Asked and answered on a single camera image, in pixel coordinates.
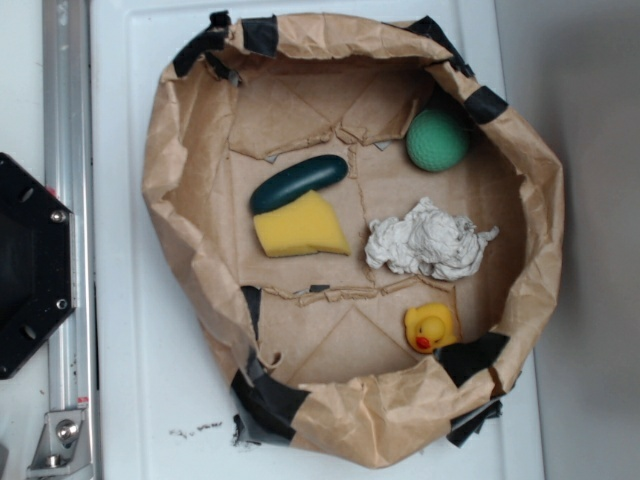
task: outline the metal rail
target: metal rail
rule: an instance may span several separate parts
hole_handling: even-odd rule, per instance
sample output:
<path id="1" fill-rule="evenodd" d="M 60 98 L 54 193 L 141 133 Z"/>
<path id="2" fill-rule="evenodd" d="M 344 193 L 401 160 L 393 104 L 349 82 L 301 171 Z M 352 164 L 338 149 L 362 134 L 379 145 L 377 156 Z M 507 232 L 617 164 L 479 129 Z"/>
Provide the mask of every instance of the metal rail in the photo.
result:
<path id="1" fill-rule="evenodd" d="M 43 0 L 42 5 L 45 183 L 75 218 L 76 310 L 49 340 L 49 409 L 84 410 L 89 443 L 88 464 L 57 478 L 98 479 L 89 2 Z"/>

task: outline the dark green cucumber toy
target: dark green cucumber toy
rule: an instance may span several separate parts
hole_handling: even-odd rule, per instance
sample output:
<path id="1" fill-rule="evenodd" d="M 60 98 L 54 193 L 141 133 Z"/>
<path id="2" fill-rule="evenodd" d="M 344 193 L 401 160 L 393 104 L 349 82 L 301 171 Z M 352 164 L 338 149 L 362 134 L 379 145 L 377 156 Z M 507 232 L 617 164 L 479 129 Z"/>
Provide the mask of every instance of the dark green cucumber toy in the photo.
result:
<path id="1" fill-rule="evenodd" d="M 349 166 L 337 155 L 320 155 L 276 173 L 251 195 L 254 215 L 280 208 L 309 190 L 319 190 L 347 176 Z"/>

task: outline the paper container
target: paper container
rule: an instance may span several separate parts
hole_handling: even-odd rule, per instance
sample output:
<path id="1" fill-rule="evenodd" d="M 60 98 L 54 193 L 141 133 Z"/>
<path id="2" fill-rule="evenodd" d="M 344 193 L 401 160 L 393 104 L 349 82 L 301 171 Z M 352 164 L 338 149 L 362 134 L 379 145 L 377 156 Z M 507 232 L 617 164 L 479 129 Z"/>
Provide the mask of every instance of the paper container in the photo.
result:
<path id="1" fill-rule="evenodd" d="M 475 124 L 465 159 L 438 174 L 415 167 L 403 141 L 434 91 Z M 321 194 L 353 254 L 266 257 L 251 193 L 321 154 L 349 163 Z M 212 15 L 162 73 L 143 193 L 254 440 L 369 467 L 443 435 L 460 444 L 513 388 L 556 305 L 561 165 L 428 17 L 400 28 Z M 448 283 L 367 266 L 369 222 L 423 196 L 479 231 L 500 228 L 477 274 Z M 424 356 L 402 320 L 428 302 L 451 308 L 463 343 Z"/>

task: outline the green foam ball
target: green foam ball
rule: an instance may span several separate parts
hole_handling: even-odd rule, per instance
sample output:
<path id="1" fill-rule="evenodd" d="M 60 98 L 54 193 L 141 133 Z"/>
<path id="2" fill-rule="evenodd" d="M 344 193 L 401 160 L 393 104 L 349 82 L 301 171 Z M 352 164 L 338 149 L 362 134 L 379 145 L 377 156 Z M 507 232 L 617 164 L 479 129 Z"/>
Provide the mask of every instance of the green foam ball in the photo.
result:
<path id="1" fill-rule="evenodd" d="M 441 172 L 460 162 L 469 149 L 469 132 L 452 115 L 424 110 L 407 132 L 407 152 L 418 167 Z"/>

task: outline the crumpled paper towel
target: crumpled paper towel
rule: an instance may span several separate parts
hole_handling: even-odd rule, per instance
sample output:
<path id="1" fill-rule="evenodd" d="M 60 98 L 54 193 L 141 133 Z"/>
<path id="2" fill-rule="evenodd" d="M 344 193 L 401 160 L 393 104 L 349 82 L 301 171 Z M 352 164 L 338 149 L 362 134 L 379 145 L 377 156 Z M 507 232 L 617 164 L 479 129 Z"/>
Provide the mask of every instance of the crumpled paper towel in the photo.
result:
<path id="1" fill-rule="evenodd" d="M 429 197 L 422 198 L 404 220 L 373 220 L 369 229 L 365 253 L 371 268 L 386 262 L 394 273 L 421 273 L 447 281 L 476 273 L 485 247 L 500 231 L 493 227 L 476 234 L 468 217 L 449 215 Z"/>

